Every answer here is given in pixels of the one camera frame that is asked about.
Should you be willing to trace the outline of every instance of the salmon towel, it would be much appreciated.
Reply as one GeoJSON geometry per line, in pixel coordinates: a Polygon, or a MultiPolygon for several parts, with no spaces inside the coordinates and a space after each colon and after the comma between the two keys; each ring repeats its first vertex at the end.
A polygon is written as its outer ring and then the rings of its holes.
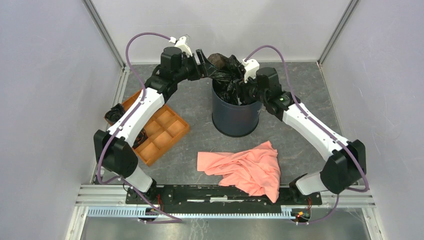
{"type": "Polygon", "coordinates": [[[270,141],[238,153],[201,151],[197,154],[197,170],[222,175],[220,186],[235,185],[249,196],[267,195],[275,203],[281,175],[277,154],[270,141]]]}

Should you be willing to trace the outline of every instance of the dark blue bucket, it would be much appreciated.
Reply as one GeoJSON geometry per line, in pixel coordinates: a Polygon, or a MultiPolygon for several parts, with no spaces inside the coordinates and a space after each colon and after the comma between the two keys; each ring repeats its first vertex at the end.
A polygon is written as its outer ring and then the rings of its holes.
{"type": "Polygon", "coordinates": [[[218,97],[212,84],[212,122],[226,136],[238,138],[253,132],[259,123],[261,107],[259,101],[241,106],[229,104],[218,97]]]}

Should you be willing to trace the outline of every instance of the metal base bar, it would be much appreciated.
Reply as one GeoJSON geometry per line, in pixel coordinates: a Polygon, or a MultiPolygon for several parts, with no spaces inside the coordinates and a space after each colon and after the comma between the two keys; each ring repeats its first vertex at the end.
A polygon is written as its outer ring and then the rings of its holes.
{"type": "MultiPolygon", "coordinates": [[[[122,185],[81,185],[76,198],[75,206],[86,207],[146,207],[147,204],[126,204],[127,192],[122,185]]],[[[331,208],[336,202],[337,195],[321,192],[322,205],[313,205],[312,208],[331,208]]],[[[285,208],[302,209],[306,205],[284,205],[285,208]]],[[[345,190],[340,194],[338,208],[375,208],[370,191],[365,193],[345,190]]]]}
{"type": "Polygon", "coordinates": [[[366,227],[368,228],[371,240],[384,240],[384,232],[376,209],[362,208],[363,217],[365,218],[366,227]]]}
{"type": "MultiPolygon", "coordinates": [[[[110,218],[142,218],[156,219],[165,216],[150,212],[151,207],[143,206],[90,206],[87,217],[110,217],[110,218]]],[[[180,219],[295,219],[292,209],[282,207],[281,213],[172,213],[180,219]]]]}

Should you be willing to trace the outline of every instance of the white enclosure panel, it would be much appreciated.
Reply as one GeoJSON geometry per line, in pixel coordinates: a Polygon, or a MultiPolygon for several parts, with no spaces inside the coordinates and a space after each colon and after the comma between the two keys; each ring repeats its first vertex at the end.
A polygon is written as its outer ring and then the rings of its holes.
{"type": "MultiPolygon", "coordinates": [[[[261,45],[274,45],[289,61],[317,60],[349,0],[93,0],[125,59],[128,41],[142,32],[191,37],[192,50],[243,58],[261,45]]],[[[159,62],[164,39],[136,40],[131,62],[159,62]]],[[[259,61],[279,61],[271,49],[259,61]]]]}
{"type": "Polygon", "coordinates": [[[119,73],[82,1],[0,1],[0,239],[65,238],[119,73]]]}
{"type": "Polygon", "coordinates": [[[361,1],[323,64],[389,240],[424,239],[424,2],[361,1]]]}

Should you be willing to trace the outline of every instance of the orange compartment tray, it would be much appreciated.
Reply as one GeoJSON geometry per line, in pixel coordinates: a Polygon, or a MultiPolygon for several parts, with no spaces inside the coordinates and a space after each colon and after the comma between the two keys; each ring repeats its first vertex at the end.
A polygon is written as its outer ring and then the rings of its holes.
{"type": "MultiPolygon", "coordinates": [[[[122,103],[125,111],[133,105],[140,93],[141,90],[122,103]]],[[[190,126],[165,104],[147,121],[144,130],[148,138],[133,150],[150,167],[189,132],[190,126]]]]}

